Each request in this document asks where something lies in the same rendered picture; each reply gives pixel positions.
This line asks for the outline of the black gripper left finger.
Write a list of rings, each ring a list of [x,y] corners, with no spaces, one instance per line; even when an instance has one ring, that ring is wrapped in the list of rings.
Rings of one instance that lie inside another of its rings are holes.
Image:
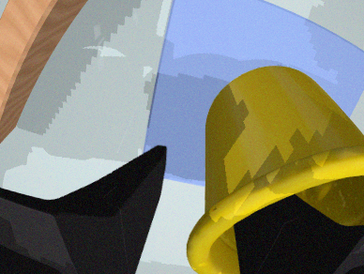
[[[58,199],[0,187],[0,244],[62,274],[136,274],[166,166],[156,145]]]

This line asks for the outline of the olive yellow cup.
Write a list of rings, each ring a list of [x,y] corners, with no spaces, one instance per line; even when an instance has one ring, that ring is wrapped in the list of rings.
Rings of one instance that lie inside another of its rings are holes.
[[[187,258],[198,274],[240,274],[235,224],[298,195],[341,225],[364,225],[364,134],[306,73],[235,77],[205,119],[205,213]]]

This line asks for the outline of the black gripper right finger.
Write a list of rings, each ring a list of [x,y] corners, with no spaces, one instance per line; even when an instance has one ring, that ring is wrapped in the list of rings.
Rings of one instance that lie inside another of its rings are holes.
[[[304,199],[255,210],[235,224],[240,274],[345,274],[364,266],[364,225],[341,225]]]

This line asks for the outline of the brown wooden plank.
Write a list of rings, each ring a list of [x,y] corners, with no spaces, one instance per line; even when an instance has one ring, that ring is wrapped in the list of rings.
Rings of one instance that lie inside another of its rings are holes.
[[[16,129],[54,47],[86,2],[8,0],[0,19],[0,144]]]

